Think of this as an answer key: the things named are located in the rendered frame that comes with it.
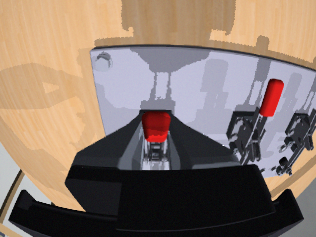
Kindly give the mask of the grey fixture plate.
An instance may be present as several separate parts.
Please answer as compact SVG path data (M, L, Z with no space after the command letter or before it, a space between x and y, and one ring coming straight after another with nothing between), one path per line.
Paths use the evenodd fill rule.
M101 54L111 57L107 72L96 69ZM226 132L233 111L260 109L268 80L284 83L260 149L264 178L293 155L284 140L294 113L316 109L316 70L267 56L200 46L116 45L94 47L90 58L105 136L139 115L139 110L172 110L185 125L229 147ZM282 152L280 147L286 146Z

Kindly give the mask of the black toggle clamp with red handle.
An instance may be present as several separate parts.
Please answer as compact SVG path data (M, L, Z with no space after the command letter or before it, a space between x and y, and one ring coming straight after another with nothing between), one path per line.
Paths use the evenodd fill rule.
M268 81L260 109L256 107L255 112L233 111L226 136L229 142L235 142L241 165L261 160L260 144L266 134L264 128L268 118L275 113L283 87L282 80L272 78Z
M311 124L312 123L312 124ZM288 127L285 130L287 136L291 136L294 142L297 144L297 149L289 159L282 157L279 160L279 164L282 167L282 174L289 174L292 176L292 166L299 158L303 150L313 150L313 133L316 130L316 110L313 108L310 116L305 113L294 113ZM309 138L308 138L309 137ZM304 148L303 148L304 147Z

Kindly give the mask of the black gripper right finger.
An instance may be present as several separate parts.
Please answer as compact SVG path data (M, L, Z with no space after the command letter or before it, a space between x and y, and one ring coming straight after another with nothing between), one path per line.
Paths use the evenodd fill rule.
M235 151L185 125L171 112L167 113L170 115L167 134L169 170L241 165Z

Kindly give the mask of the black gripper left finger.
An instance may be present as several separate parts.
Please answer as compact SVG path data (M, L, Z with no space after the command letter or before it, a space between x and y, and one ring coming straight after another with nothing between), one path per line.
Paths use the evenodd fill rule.
M124 127L77 152L71 167L84 165L116 167L120 170L143 170L145 148L141 121L143 114L140 113Z

